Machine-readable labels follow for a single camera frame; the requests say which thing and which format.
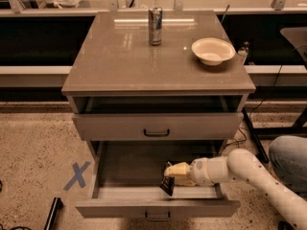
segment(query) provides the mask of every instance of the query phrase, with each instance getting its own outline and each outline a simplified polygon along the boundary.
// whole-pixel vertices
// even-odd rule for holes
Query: metal leg
[[[252,125],[252,123],[251,123],[251,121],[249,119],[249,116],[247,114],[247,111],[243,108],[242,112],[243,112],[243,115],[244,115],[244,120],[245,120],[245,122],[246,122],[246,124],[248,126],[248,130],[249,130],[249,133],[251,135],[251,139],[255,143],[256,147],[258,148],[258,151],[259,151],[258,159],[261,162],[268,164],[269,163],[269,158],[268,158],[264,148],[262,147],[257,134],[255,133],[253,125]]]
[[[293,124],[292,128],[294,129],[302,129],[305,123],[307,122],[307,107],[305,110],[300,114],[298,119]]]
[[[57,217],[57,212],[62,207],[63,207],[63,203],[61,202],[60,198],[55,197],[51,205],[51,209],[50,209],[49,216],[47,218],[44,230],[52,230],[56,217]]]

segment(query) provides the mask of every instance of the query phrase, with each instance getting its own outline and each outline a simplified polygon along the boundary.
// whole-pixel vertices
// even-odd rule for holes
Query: drawer
[[[75,114],[85,141],[232,139],[242,113]]]
[[[228,200],[220,184],[175,186],[173,196],[159,188],[167,159],[191,162],[213,152],[207,143],[195,141],[101,142],[89,199],[78,201],[76,208],[85,218],[231,217],[240,202]]]
[[[242,95],[96,96],[83,99],[82,114],[236,112]]]

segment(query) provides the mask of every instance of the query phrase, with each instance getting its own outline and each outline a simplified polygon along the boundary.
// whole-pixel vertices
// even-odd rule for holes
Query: drawer handle
[[[144,135],[148,137],[166,137],[170,135],[170,129],[167,129],[166,132],[148,132],[146,129],[143,131]]]
[[[147,221],[168,221],[171,218],[171,212],[167,213],[167,218],[149,218],[148,213],[145,212],[145,219]]]

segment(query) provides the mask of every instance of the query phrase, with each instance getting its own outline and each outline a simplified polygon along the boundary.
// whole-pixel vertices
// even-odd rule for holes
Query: drawer front
[[[170,218],[230,218],[239,207],[239,201],[226,199],[89,199],[76,204],[85,218],[145,218],[152,221]]]
[[[85,141],[231,139],[242,113],[76,114],[75,126]]]

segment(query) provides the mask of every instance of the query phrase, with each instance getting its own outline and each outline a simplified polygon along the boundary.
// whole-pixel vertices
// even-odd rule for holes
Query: blue tape x mark
[[[85,162],[81,168],[79,168],[79,165],[77,163],[73,164],[73,169],[75,172],[75,175],[71,178],[71,180],[67,183],[67,185],[63,188],[63,190],[68,191],[72,185],[78,180],[79,185],[81,188],[85,187],[85,182],[83,179],[83,172],[86,170],[86,168],[90,165],[90,162]]]

